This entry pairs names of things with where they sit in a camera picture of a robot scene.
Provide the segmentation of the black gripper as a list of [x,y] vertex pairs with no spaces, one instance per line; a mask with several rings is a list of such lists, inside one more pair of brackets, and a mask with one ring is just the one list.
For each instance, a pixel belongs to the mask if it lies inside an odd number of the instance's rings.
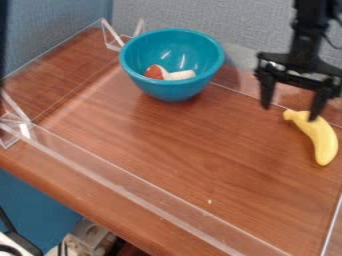
[[256,58],[255,77],[259,81],[262,107],[270,108],[276,83],[314,91],[316,94],[308,116],[308,121],[314,121],[331,97],[342,94],[342,69],[322,60],[312,67],[291,64],[286,54],[259,52]]

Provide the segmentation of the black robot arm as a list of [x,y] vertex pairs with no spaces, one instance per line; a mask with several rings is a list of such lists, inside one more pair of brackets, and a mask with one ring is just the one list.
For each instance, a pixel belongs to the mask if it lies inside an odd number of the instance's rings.
[[326,63],[319,57],[320,43],[326,40],[330,21],[342,26],[342,0],[294,0],[295,17],[290,51],[259,52],[254,71],[259,81],[260,105],[270,107],[278,82],[315,92],[307,121],[318,118],[327,101],[342,96],[342,68]]

